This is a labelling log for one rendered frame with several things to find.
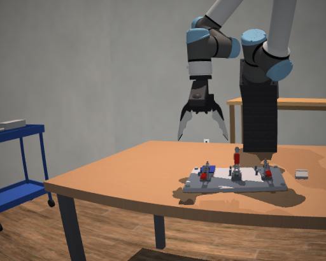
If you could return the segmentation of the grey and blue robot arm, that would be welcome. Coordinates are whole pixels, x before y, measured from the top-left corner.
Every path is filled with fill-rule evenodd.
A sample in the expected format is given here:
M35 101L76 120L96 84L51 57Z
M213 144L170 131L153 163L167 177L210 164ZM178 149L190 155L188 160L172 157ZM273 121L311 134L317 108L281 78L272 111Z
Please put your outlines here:
M211 58L236 58L241 50L236 38L227 37L220 28L243 0L217 0L204 17L192 22L187 31L189 74L211 75ZM297 0L273 0L268 39L260 29L250 29L241 36L244 77L254 83L269 79L280 81L292 68L288 42ZM199 60L200 62L195 62ZM210 60L210 62L207 62ZM205 106L207 81L193 81L189 106Z

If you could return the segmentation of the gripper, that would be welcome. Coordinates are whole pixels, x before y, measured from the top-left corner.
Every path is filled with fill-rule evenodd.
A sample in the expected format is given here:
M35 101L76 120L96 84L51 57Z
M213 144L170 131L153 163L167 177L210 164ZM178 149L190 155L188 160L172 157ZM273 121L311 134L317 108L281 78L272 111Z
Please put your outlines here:
M195 75L190 76L190 80L196 80L196 81L205 81L205 78L212 79L211 75ZM192 119L192 113L196 112L205 112L205 114L208 114L208 111L211 109L212 111L212 118L216 120L219 124L219 128L222 129L223 135L227 140L228 138L228 132L225 125L225 120L223 119L223 114L221 107L215 102L214 100L214 94L208 95L209 90L207 90L207 97L206 97L206 104L205 106L189 106L189 102L184 105L182 111L181 111L181 117L180 117L180 125L178 129L178 141L180 140L181 136L183 135L183 130L186 128L186 124L189 120ZM192 111L191 111L192 110Z

